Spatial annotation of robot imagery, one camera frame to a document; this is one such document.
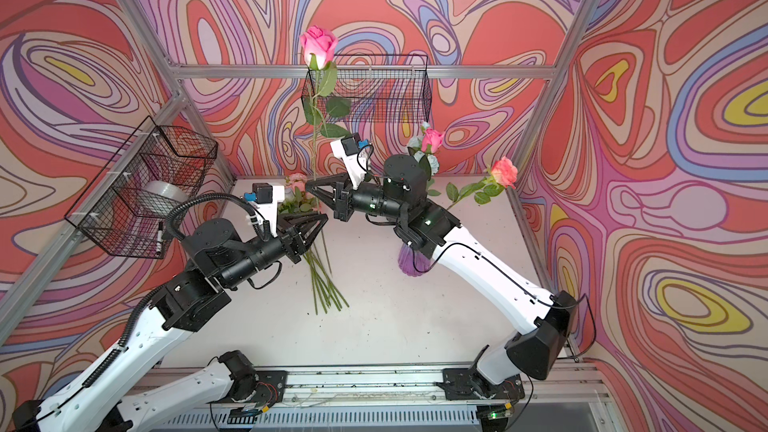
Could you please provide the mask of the purple glass vase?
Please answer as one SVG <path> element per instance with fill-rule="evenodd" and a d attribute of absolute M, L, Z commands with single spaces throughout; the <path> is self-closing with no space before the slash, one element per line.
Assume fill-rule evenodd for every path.
<path fill-rule="evenodd" d="M 433 261 L 421 252 L 403 244 L 398 254 L 398 266 L 402 273 L 410 277 L 420 277 L 432 267 Z"/>

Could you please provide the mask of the coral pink rose stem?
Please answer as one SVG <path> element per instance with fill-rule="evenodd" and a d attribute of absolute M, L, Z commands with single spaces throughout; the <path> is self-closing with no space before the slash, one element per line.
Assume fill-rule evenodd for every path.
<path fill-rule="evenodd" d="M 507 189 L 515 189 L 518 168 L 508 157 L 502 157 L 493 163 L 485 175 L 461 188 L 449 182 L 445 188 L 449 200 L 448 210 L 463 200 L 472 197 L 478 205 L 487 205 Z"/>

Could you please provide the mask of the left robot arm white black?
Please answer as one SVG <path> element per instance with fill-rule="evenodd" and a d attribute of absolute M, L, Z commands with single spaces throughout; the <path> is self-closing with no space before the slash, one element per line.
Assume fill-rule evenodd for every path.
<path fill-rule="evenodd" d="M 189 254 L 186 268 L 148 293 L 124 332 L 83 373 L 44 400 L 13 413 L 18 431 L 150 431 L 197 405 L 223 400 L 272 406 L 281 396 L 240 351 L 142 394 L 134 385 L 165 355 L 200 331 L 231 301 L 230 292 L 288 258 L 298 262 L 328 218 L 323 213 L 279 217 L 274 235 L 242 241 L 230 221 L 213 219 L 177 237 Z"/>

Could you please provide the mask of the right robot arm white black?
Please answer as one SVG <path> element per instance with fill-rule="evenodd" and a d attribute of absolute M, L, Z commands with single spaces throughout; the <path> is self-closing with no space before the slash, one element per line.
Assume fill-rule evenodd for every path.
<path fill-rule="evenodd" d="M 477 395 L 524 374 L 544 381 L 565 346 L 579 308 L 565 290 L 554 293 L 526 280 L 491 253 L 427 192 L 426 170 L 410 155 L 388 158 L 381 179 L 366 181 L 361 160 L 346 172 L 307 182 L 305 189 L 346 222 L 356 212 L 388 219 L 396 236 L 413 252 L 464 279 L 509 320 L 513 333 L 481 350 L 469 368 Z"/>

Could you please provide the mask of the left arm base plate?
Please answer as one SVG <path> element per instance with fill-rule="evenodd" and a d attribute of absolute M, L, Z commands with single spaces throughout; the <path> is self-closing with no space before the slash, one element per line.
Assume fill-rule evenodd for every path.
<path fill-rule="evenodd" d="M 251 376 L 236 379 L 230 390 L 214 403 L 273 406 L 283 400 L 287 378 L 286 370 L 257 369 Z"/>

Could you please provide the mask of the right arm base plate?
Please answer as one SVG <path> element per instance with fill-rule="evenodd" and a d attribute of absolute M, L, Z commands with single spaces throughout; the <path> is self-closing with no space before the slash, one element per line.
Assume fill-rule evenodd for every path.
<path fill-rule="evenodd" d="M 512 404 L 525 397 L 523 384 L 513 376 L 501 384 L 494 385 L 478 372 L 469 368 L 445 368 L 442 380 L 436 386 L 443 390 L 447 400 L 502 400 Z"/>

